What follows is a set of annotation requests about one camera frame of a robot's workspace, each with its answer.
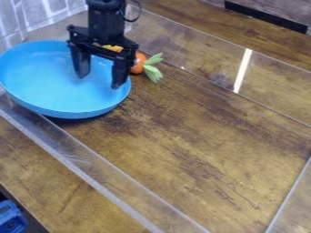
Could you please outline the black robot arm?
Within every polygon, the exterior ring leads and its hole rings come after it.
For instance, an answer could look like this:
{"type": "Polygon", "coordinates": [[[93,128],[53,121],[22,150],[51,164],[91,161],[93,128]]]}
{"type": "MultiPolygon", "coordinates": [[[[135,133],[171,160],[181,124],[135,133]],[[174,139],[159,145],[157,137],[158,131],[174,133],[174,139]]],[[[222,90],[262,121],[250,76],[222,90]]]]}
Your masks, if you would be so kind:
{"type": "Polygon", "coordinates": [[[126,18],[127,0],[86,0],[89,5],[89,26],[69,25],[75,72],[85,78],[91,71],[91,56],[114,61],[113,89],[127,82],[130,69],[137,64],[139,44],[125,36],[126,22],[139,17],[126,18]]]}

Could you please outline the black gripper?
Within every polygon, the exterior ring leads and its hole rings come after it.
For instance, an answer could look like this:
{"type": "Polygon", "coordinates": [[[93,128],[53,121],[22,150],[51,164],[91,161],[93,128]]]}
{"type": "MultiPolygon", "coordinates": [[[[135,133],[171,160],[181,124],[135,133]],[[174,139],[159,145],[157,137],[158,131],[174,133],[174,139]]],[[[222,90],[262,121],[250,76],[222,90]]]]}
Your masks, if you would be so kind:
{"type": "Polygon", "coordinates": [[[113,89],[118,89],[127,82],[130,67],[135,65],[137,51],[139,45],[126,38],[125,35],[101,38],[95,36],[87,27],[69,25],[70,32],[69,46],[74,60],[75,72],[79,78],[90,73],[91,56],[99,56],[114,60],[113,66],[113,89]],[[94,44],[123,46],[121,53],[101,48],[94,44]]]}

